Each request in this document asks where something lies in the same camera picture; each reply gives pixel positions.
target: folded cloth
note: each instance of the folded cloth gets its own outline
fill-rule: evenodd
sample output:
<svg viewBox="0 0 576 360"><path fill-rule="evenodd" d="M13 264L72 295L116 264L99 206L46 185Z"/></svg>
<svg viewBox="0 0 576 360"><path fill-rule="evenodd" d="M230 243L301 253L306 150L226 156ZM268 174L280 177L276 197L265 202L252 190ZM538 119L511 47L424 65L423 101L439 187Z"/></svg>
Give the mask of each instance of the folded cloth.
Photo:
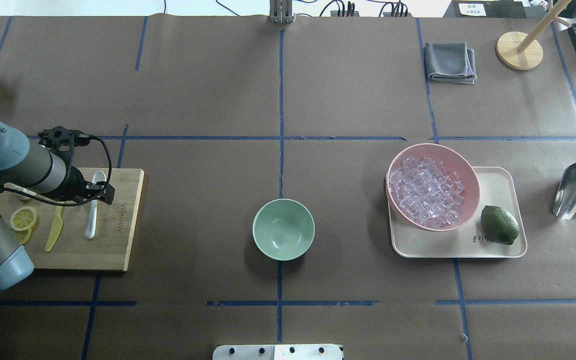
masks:
<svg viewBox="0 0 576 360"><path fill-rule="evenodd" d="M425 74L430 80L475 84L475 51L465 42L425 43Z"/></svg>

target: lime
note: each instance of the lime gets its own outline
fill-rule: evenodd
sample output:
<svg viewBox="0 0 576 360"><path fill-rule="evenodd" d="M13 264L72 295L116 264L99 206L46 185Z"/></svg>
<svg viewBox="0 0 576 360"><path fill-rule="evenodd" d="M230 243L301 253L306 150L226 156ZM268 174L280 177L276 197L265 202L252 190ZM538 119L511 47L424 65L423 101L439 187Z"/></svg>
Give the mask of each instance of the lime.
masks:
<svg viewBox="0 0 576 360"><path fill-rule="evenodd" d="M10 228L15 231L28 230L39 220L37 210L32 206L19 207L10 216Z"/></svg>
<svg viewBox="0 0 576 360"><path fill-rule="evenodd" d="M26 230L12 230L14 238L18 241L19 245L23 245L28 242L30 239L30 235L33 234L33 231L30 228L26 228Z"/></svg>
<svg viewBox="0 0 576 360"><path fill-rule="evenodd" d="M481 212L481 228L490 240L512 245L519 236L519 223L509 210L486 205Z"/></svg>

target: black cable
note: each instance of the black cable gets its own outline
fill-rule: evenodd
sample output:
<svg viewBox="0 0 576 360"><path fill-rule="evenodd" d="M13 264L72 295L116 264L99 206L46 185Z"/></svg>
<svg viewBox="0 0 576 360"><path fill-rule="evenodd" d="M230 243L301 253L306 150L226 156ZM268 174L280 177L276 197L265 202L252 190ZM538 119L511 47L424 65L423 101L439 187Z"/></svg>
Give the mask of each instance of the black cable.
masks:
<svg viewBox="0 0 576 360"><path fill-rule="evenodd" d="M106 145L106 143L100 139L100 137L97 137L95 135L90 135L90 140L93 141L98 141L101 143L101 145L103 146L103 150L105 151L105 156L108 159L108 178L106 178L105 183L103 184L103 187L101 187L101 189L99 190L98 193L96 193L94 196L92 196L91 198L87 199L87 200L83 200L81 202L75 202L75 203L62 203L62 202L57 202L57 201L52 201L52 200L47 200L45 198L41 198L38 196L34 196L32 194L29 193L25 193L21 190L18 189L11 189L9 187L3 187L2 191L5 192L11 192L11 193L15 193L15 194L20 194L23 195L27 198L30 199L34 199L37 200L40 203L44 203L44 204L48 204L48 205L53 205L55 207L80 207L81 205L90 203L93 200L99 200L99 196L101 194L103 194L106 191L106 188L108 187L108 184L110 183L110 177L112 176L113 173L113 160L110 158L110 150L108 150L108 146Z"/></svg>
<svg viewBox="0 0 576 360"><path fill-rule="evenodd" d="M224 5L224 4L222 4L221 2L219 2L219 0L215 0L215 2L216 2L217 4L219 4L219 5L221 5L222 8L228 10L229 12L235 14L236 16L241 16L240 14L238 14L238 13L236 13L235 11L231 10L230 7L228 7L228 6Z"/></svg>
<svg viewBox="0 0 576 360"><path fill-rule="evenodd" d="M396 11L395 14L398 18L407 18L408 16L408 5L404 4L402 2L402 0L399 0L397 2L397 7L396 7Z"/></svg>
<svg viewBox="0 0 576 360"><path fill-rule="evenodd" d="M381 9L379 10L379 15L377 16L377 18L381 18L382 13L384 12L384 9L386 9L388 4L390 4L390 6L392 7L392 11L390 12L390 16L393 16L393 14L395 12L395 4L393 4L393 2L391 2L391 1L388 1L388 2L384 3L383 6L381 7Z"/></svg>
<svg viewBox="0 0 576 360"><path fill-rule="evenodd" d="M327 3L326 6L324 6L324 8L321 10L321 13L319 14L320 17L322 15L324 15L326 8L329 7L332 3L335 3L336 7L337 7L336 16L339 16L339 12L341 11L341 7L339 6L339 3L341 3L341 5L343 6L343 10L344 11L346 10L346 7L345 7L344 2L342 0L332 0L329 3Z"/></svg>

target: metal clamp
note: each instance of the metal clamp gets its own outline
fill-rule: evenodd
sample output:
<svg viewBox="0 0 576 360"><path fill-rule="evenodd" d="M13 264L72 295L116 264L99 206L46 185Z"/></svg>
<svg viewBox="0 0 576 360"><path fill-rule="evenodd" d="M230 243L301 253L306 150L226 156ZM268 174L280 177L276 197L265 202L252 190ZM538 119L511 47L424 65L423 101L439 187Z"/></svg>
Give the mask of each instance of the metal clamp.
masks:
<svg viewBox="0 0 576 360"><path fill-rule="evenodd" d="M293 0L270 0L270 23L289 24L294 18Z"/></svg>
<svg viewBox="0 0 576 360"><path fill-rule="evenodd" d="M212 360L344 360L340 344L219 345Z"/></svg>

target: round wooden base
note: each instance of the round wooden base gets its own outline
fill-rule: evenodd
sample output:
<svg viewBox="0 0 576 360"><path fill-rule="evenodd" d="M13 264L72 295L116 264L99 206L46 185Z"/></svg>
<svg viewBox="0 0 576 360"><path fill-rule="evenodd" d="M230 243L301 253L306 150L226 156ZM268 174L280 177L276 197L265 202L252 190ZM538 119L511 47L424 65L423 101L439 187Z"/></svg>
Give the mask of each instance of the round wooden base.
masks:
<svg viewBox="0 0 576 360"><path fill-rule="evenodd" d="M537 40L533 40L523 52L517 52L517 47L527 36L528 34L519 31L501 35L496 42L496 55L513 69L530 70L538 66L544 59L544 50Z"/></svg>

